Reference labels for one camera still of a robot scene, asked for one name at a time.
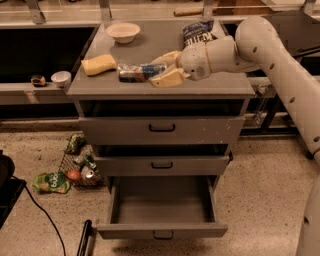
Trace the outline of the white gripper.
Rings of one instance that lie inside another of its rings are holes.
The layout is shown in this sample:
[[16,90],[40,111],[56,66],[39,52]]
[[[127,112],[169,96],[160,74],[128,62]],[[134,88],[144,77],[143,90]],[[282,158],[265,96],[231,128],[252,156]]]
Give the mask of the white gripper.
[[187,78],[198,81],[211,74],[205,43],[192,44],[182,52],[171,51],[151,61],[152,65],[165,64],[167,67],[177,63],[181,68],[166,70],[150,78],[150,83],[157,88],[168,88],[180,85]]

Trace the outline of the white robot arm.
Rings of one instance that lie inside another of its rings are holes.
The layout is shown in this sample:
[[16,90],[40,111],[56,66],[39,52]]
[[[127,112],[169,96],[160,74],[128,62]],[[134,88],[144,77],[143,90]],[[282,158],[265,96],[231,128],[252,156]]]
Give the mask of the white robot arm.
[[[320,85],[285,49],[274,26],[264,17],[243,20],[234,37],[197,42],[182,51],[173,51],[157,59],[166,63],[164,73],[151,79],[156,87],[173,87],[184,79],[194,81],[213,73],[239,73],[261,69],[296,125],[305,145],[319,158]],[[319,201],[320,181],[314,178],[306,191],[299,238],[292,256],[320,256]],[[242,230],[239,242],[231,241],[230,250],[219,256],[290,256],[284,252],[289,241],[258,229]]]

